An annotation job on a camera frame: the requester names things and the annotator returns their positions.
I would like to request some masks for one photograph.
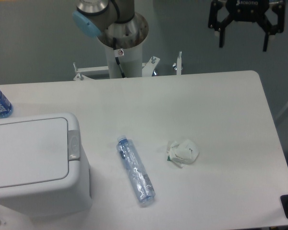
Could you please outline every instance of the blue joint cap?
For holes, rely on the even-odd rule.
[[[75,21],[76,25],[80,28],[80,30],[89,37],[96,37],[101,35],[101,31],[92,23],[89,19],[87,19],[83,14],[78,11],[72,13],[72,18]]]

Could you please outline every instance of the gray wall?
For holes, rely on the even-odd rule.
[[[161,75],[173,74],[181,50],[185,74],[255,70],[273,115],[288,100],[288,7],[284,33],[264,53],[264,33],[255,23],[230,24],[225,46],[218,48],[207,28],[209,0],[136,0],[135,6],[150,26],[144,61],[161,58]],[[73,10],[75,0],[0,2],[0,84],[71,81],[73,62],[79,68],[106,65],[103,48],[74,25]],[[278,131],[288,151],[288,119]]]

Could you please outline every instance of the bottle cap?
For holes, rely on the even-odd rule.
[[[121,140],[127,139],[125,135],[119,136],[117,141],[120,142]]]

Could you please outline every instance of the white tissue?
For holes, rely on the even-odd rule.
[[[182,168],[184,164],[191,164],[196,160],[199,149],[194,142],[187,139],[181,144],[176,141],[169,142],[167,152],[170,160]]]

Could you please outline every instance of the robotiq logo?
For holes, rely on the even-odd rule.
[[[237,6],[239,5],[258,5],[257,1],[237,1]]]

